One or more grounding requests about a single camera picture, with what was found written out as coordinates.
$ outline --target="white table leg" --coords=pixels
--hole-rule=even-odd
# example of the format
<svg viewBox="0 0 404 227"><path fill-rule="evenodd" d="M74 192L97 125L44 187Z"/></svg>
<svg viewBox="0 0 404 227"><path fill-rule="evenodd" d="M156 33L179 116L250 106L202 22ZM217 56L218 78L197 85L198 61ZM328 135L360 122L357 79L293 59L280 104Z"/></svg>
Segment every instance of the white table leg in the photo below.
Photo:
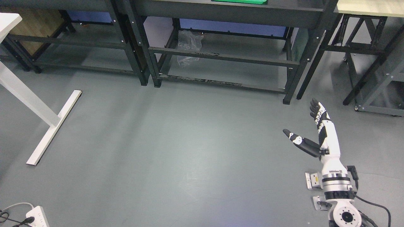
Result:
<svg viewBox="0 0 404 227"><path fill-rule="evenodd" d="M59 123L60 118L2 62L0 62L0 84L42 118L49 126L55 127Z"/></svg>
<svg viewBox="0 0 404 227"><path fill-rule="evenodd" d="M66 119L70 110L73 108L77 99L81 95L80 90L74 90L67 100L62 110L56 115L35 93L33 93L14 73L12 73L3 63L0 62L0 84L15 95L21 102L28 106L36 115L44 120L50 127L38 146L28 159L27 164L36 166L52 141L56 132L59 130L63 121Z"/></svg>

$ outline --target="black metal table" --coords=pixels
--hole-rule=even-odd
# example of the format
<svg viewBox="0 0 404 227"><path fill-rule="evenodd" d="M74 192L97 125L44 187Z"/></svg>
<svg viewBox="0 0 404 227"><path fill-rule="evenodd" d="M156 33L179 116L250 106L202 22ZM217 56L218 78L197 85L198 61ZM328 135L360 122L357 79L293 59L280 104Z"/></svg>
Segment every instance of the black metal table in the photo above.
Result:
<svg viewBox="0 0 404 227"><path fill-rule="evenodd" d="M348 19L351 17L359 18L356 26L349 35L345 45L343 46L343 38L345 35L345 30L348 24ZM375 26L372 20L378 20ZM387 60L389 55L394 51L395 47L401 42L401 37L404 34L404 24L394 31L394 36L390 39L386 46L382 47L379 44L379 40L382 35L383 28L386 24L387 16L372 16L372 15L351 15L339 13L337 20L335 20L334 25L331 30L326 31L324 39L320 44L317 54L314 57L313 63L311 64L309 71L303 81L303 84L297 94L297 99L301 99L310 80L316 71L317 65L319 64L321 57L325 51L335 51L345 53L344 61L348 63L349 66L349 77L352 83L352 77L358 77L355 70L355 64L352 60L352 54L365 54L365 55L375 55L376 60L372 65L366 70L366 72L360 77L360 79L352 85L352 90L347 95L343 101L343 105L348 105L355 97L360 93L361 89L365 84L374 76L375 72L381 67ZM365 23L370 36L370 43L357 43L353 42L355 35L357 34L361 25ZM330 43L334 32L336 32L333 41Z"/></svg>
<svg viewBox="0 0 404 227"><path fill-rule="evenodd" d="M75 32L75 29L71 25L71 19L65 10L74 11L98 11L108 12L112 19L111 23L119 38L117 42L94 42L93 40L86 41L73 41L65 38L55 37L36 37L36 36L17 36L8 35L5 39L5 45L13 51L14 56L18 56L21 65L24 69L27 69L27 65L34 69L35 72L40 73L39 66L62 66L78 69L87 69L103 72L122 73L128 75L134 75L139 77L140 83L143 86L147 85L149 78L149 68L147 64L142 64L142 59L139 59L137 53L141 53L142 50L136 45L137 41L129 26L128 17L122 14L117 7L115 0L66 0L66 1L54 1L54 0L37 0L37 1L25 1L25 0L2 0L0 6L18 7L18 8L40 8L40 9L56 9L61 12L62 17L65 19L66 26L71 32ZM74 65L64 63L52 63L47 61L41 61L37 57L31 56L25 49L18 45L19 41L31 41L31 42L43 42L43 43L55 43L74 46L92 46L101 48L121 49L125 51L126 57L130 63L132 70L113 69L106 67L93 67L85 65Z"/></svg>
<svg viewBox="0 0 404 227"><path fill-rule="evenodd" d="M284 104L290 100L308 62L311 61L326 29L331 29L337 13L334 12L338 0L271 0L263 5L242 4L230 2L215 2L210 0L118 0L118 8L129 16L132 29L142 46L154 86L160 87L162 80L176 80L187 82L203 82L234 88L269 91L285 94ZM143 26L147 16L169 17L173 19L173 32L164 48L150 47ZM298 27L303 40L290 42L291 34L286 36L286 59L263 59L240 55L226 55L221 53L203 53L176 49L178 30L181 29L179 18L199 19L210 21L225 21L235 23L251 23L262 25L278 25ZM161 53L159 61L155 53ZM233 82L206 80L199 78L185 78L168 75L161 71L164 61L172 55L238 61L287 67L285 88L266 88Z"/></svg>

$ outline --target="robotic hand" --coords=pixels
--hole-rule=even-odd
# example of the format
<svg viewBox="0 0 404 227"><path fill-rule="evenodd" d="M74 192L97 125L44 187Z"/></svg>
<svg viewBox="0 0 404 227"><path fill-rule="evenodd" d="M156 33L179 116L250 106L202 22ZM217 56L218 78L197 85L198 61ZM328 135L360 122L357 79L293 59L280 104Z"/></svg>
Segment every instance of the robotic hand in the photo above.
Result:
<svg viewBox="0 0 404 227"><path fill-rule="evenodd" d="M334 123L320 102L313 99L310 104L310 116L314 118L317 125L320 144L287 129L284 129L283 132L295 146L313 157L319 157L323 163L321 173L324 195L326 202L332 204L328 213L329 227L359 227L362 218L352 205L354 195L351 190L353 187L347 169L339 160L341 153Z"/></svg>

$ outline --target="white power strip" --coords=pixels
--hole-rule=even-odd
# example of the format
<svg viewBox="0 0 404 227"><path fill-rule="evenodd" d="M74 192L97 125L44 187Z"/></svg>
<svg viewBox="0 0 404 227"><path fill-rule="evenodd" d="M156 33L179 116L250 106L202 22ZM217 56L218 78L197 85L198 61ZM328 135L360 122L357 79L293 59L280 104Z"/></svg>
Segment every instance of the white power strip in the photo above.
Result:
<svg viewBox="0 0 404 227"><path fill-rule="evenodd" d="M36 206L34 209L28 211L25 215L28 217L34 217L34 221L29 225L32 227L49 227L48 220L46 219L44 208L41 206Z"/></svg>

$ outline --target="white cable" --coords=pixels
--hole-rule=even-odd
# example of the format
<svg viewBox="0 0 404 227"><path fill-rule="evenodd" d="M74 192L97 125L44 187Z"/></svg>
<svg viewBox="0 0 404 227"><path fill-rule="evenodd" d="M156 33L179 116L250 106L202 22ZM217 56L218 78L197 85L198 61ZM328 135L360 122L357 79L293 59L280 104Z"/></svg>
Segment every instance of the white cable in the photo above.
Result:
<svg viewBox="0 0 404 227"><path fill-rule="evenodd" d="M22 202L22 203L16 203L16 204L13 204L13 205L11 205L11 206L8 206L8 207L6 207L5 209L3 209L3 210L1 210L1 211L3 212L3 211L5 211L5 210L7 210L7 209L9 209L9 208L11 208L11 207L13 207L13 206L20 205L20 204L28 204L28 205L30 205L30 206L32 207L32 209L34 208L34 206L33 206L32 204L27 203L27 202Z"/></svg>

